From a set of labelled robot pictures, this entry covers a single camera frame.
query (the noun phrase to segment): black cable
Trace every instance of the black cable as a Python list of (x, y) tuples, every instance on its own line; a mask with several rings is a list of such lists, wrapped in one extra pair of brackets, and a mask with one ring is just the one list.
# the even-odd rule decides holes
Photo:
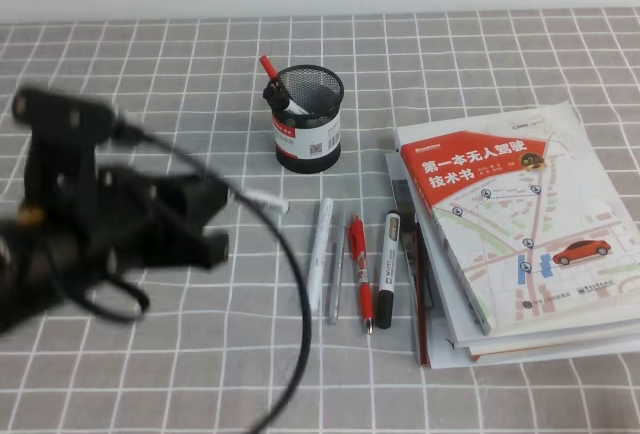
[(47, 264), (49, 265), (51, 283), (53, 284), (54, 289), (58, 292), (58, 295), (60, 295), (62, 298), (70, 300), (78, 307), (90, 312), (96, 317), (100, 317), (117, 324), (130, 324), (132, 322), (139, 321), (145, 316), (147, 310), (149, 309), (149, 306), (151, 305), (151, 301), (149, 300), (149, 296), (147, 296), (146, 292), (138, 289), (136, 286), (134, 286), (130, 282), (125, 281), (124, 279), (119, 279), (115, 276), (112, 276), (111, 274), (104, 272), (102, 274), (102, 278), (116, 289), (122, 291), (125, 294), (128, 294), (129, 297), (134, 299), (138, 303), (138, 307), (140, 308), (140, 310), (137, 314), (131, 315), (103, 307), (100, 304), (96, 304), (95, 302), (87, 299), (84, 293), (79, 292), (69, 286), (69, 284), (62, 277), (62, 274), (60, 274), (60, 271), (58, 270), (58, 264), (53, 258), (53, 252), (47, 243), (42, 242), (38, 244), (38, 248), (43, 252)]
[(300, 381), (302, 380), (302, 375), (304, 374), (304, 370), (309, 359), (309, 352), (311, 350), (312, 328), (311, 307), (309, 306), (309, 297), (307, 296), (307, 289), (300, 266), (296, 261), (295, 255), (293, 254), (293, 250), (289, 246), (289, 243), (280, 233), (280, 231), (278, 231), (278, 228), (273, 223), (273, 221), (271, 221), (271, 219), (267, 217), (267, 215), (256, 205), (255, 202), (245, 197), (237, 187), (229, 183), (226, 179), (220, 177), (215, 171), (209, 169), (203, 162), (198, 160), (196, 157), (193, 157), (191, 154), (182, 150), (181, 148), (173, 146), (172, 144), (155, 136), (154, 134), (145, 132), (138, 127), (127, 125), (126, 128), (130, 131), (130, 134), (133, 133), (134, 137), (137, 136), (142, 141), (155, 145), (163, 151), (174, 155), (185, 164), (188, 164), (193, 169), (195, 169), (197, 173), (200, 174), (200, 176), (202, 176), (203, 178), (212, 178), (224, 184), (227, 189), (236, 197), (236, 199), (247, 206), (256, 216), (260, 218), (262, 222), (264, 222), (269, 231), (271, 231), (271, 233), (276, 237), (276, 239), (282, 246), (287, 260), (291, 265), (293, 277), (296, 281), (296, 287), (298, 288), (298, 295), (300, 297), (300, 310), (302, 311), (302, 340), (300, 343), (300, 352), (298, 354), (298, 362), (296, 363), (293, 375), (291, 376), (289, 384), (285, 388), (284, 392), (275, 403), (275, 405), (271, 408), (269, 414), (258, 421), (249, 431), (251, 434), (258, 433), (262, 429), (267, 427), (271, 422), (273, 422), (282, 413), (282, 410), (287, 406), (287, 404), (293, 397), (293, 394), (295, 393), (298, 385), (300, 384)]

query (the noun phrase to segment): white marker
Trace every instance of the white marker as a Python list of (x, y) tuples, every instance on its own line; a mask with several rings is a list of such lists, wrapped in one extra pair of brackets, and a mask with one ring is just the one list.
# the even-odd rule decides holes
[(380, 291), (378, 292), (378, 312), (376, 316), (376, 325), (380, 329), (389, 329), (391, 327), (399, 236), (400, 215), (396, 211), (389, 211), (384, 223), (384, 243), (382, 244), (382, 263), (380, 264)]
[(247, 199), (251, 199), (255, 202), (262, 210), (271, 209), (279, 214), (286, 214), (289, 212), (289, 201), (284, 197), (255, 189), (243, 190), (242, 194)]
[(311, 306), (311, 312), (313, 314), (318, 312), (318, 308), (320, 306), (324, 260), (327, 255), (332, 213), (333, 200), (325, 197), (322, 199), (322, 202), (320, 202), (316, 237), (313, 241), (313, 252), (311, 253), (311, 267), (309, 267), (309, 276), (307, 277), (307, 293), (309, 295), (309, 305)]

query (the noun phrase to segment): red banner on book cover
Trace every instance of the red banner on book cover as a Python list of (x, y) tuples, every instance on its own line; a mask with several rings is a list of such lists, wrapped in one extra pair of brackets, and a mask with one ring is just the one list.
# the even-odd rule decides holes
[(459, 131), (405, 144), (400, 153), (430, 208), (487, 178), (543, 167), (546, 144)]

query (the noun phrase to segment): book spine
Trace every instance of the book spine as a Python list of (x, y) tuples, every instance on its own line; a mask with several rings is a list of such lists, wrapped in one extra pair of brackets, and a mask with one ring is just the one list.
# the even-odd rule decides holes
[(449, 258), (449, 261), (453, 266), (453, 270), (456, 272), (456, 275), (458, 276), (458, 281), (462, 285), (462, 288), (465, 294), (467, 295), (467, 299), (469, 300), (469, 303), (473, 307), (473, 311), (476, 313), (476, 316), (480, 321), (480, 325), (482, 326), (482, 329), (484, 330), (485, 334), (489, 334), (489, 331), (491, 331), (491, 325), (489, 324), (487, 316), (485, 315), (484, 311), (480, 307), (480, 303), (478, 302), (478, 299), (475, 293), (473, 292), (471, 285), (469, 284), (469, 280), (464, 275), (464, 270), (460, 266), (460, 263), (458, 262), (456, 255), (454, 254), (453, 250), (451, 249), (451, 246), (449, 245), (449, 241), (447, 240), (447, 237), (444, 234), (444, 230), (442, 229), (442, 226), (438, 222), (437, 217), (433, 215), (433, 209), (429, 204), (429, 201), (427, 201), (427, 198), (424, 195), (422, 189), (420, 188), (420, 183), (418, 182), (418, 179), (415, 177), (414, 173), (412, 172), (413, 171), (412, 163), (405, 162), (405, 166), (407, 166), (407, 170), (409, 171), (409, 175), (411, 176), (411, 182), (413, 182), (413, 185), (416, 187), (416, 190), (420, 194), (420, 199), (425, 209), (427, 210), (428, 217), (436, 229), (438, 239), (444, 248), (444, 252)]
[(436, 216), (432, 216), (431, 220), (433, 222), (433, 225), (436, 228), (436, 233), (438, 235), (438, 239), (440, 240), (440, 243), (444, 248), (444, 252), (446, 253), (447, 258), (449, 259), (449, 262), (451, 262), (451, 265), (453, 266), (453, 270), (458, 276), (458, 281), (462, 285), (464, 293), (467, 295), (467, 299), (471, 304), (471, 307), (473, 307), (473, 311), (476, 313), (476, 316), (480, 321), (480, 325), (482, 326), (484, 333), (488, 335), (489, 331), (491, 331), (491, 326), (489, 324), (487, 316), (485, 315), (484, 311), (480, 307), (478, 298), (473, 292), (473, 289), (471, 288), (471, 284), (469, 284), (469, 280), (467, 279), (467, 276), (464, 275), (464, 270), (462, 269), (462, 266), (460, 266), (460, 263), (458, 262), (458, 258), (453, 252), (453, 249), (451, 249), (451, 245), (449, 244), (449, 241), (447, 240), (447, 237), (444, 234), (444, 230), (442, 229), (442, 226), (438, 222), (438, 218)]

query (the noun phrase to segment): red car illustration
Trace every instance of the red car illustration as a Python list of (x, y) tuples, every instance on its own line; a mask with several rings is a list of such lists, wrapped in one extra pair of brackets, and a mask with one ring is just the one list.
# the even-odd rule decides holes
[(578, 241), (553, 256), (553, 262), (566, 266), (571, 261), (577, 261), (583, 257), (595, 256), (596, 254), (605, 256), (610, 250), (611, 246), (607, 241)]

